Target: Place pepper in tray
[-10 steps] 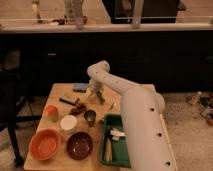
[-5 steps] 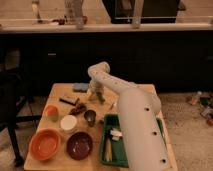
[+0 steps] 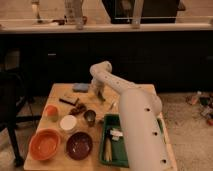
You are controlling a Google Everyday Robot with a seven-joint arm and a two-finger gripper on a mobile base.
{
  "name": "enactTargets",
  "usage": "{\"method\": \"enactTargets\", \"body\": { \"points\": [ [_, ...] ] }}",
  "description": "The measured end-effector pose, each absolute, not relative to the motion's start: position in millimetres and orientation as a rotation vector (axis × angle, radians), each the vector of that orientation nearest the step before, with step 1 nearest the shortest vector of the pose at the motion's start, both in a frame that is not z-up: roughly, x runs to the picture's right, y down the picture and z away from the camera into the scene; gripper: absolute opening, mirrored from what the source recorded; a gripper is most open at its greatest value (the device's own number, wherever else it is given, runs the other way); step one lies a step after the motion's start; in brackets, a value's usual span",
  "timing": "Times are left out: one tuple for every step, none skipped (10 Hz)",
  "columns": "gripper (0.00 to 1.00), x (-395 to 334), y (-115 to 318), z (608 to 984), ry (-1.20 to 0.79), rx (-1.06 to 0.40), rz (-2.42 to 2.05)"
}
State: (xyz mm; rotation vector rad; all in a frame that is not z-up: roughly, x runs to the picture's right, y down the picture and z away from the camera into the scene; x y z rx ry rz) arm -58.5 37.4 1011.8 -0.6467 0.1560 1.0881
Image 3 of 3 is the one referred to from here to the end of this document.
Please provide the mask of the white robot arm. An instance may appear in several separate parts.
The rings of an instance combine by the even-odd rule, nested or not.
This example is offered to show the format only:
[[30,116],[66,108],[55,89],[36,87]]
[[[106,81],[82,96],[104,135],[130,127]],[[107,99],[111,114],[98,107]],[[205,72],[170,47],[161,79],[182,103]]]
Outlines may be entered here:
[[95,93],[107,85],[119,97],[119,119],[130,171],[168,171],[171,161],[157,122],[162,112],[160,98],[133,82],[112,74],[109,61],[90,67]]

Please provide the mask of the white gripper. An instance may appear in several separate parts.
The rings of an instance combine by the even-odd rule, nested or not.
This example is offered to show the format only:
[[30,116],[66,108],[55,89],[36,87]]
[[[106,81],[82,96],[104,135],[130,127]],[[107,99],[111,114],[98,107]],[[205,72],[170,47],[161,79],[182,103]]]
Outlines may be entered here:
[[93,79],[91,81],[91,89],[97,96],[102,96],[104,93],[105,84],[101,81]]

